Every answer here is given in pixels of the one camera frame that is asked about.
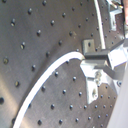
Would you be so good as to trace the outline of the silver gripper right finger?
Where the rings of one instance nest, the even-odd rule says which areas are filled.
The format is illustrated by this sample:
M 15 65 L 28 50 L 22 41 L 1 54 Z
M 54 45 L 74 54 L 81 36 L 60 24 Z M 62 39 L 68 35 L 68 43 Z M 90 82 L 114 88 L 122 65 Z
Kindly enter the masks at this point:
M 109 49 L 101 51 L 83 51 L 86 59 L 107 60 L 108 64 L 114 68 L 128 61 L 128 39 L 123 39 Z

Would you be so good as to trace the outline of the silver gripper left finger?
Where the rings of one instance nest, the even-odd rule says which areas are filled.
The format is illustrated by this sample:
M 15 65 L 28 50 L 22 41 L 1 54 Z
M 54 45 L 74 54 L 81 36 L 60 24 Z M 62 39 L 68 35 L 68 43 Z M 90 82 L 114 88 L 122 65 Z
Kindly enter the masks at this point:
M 116 94 L 119 93 L 122 73 L 113 71 L 107 65 L 87 63 L 82 61 L 80 68 L 86 78 L 87 103 L 91 104 L 98 99 L 98 88 L 102 84 L 108 84 Z

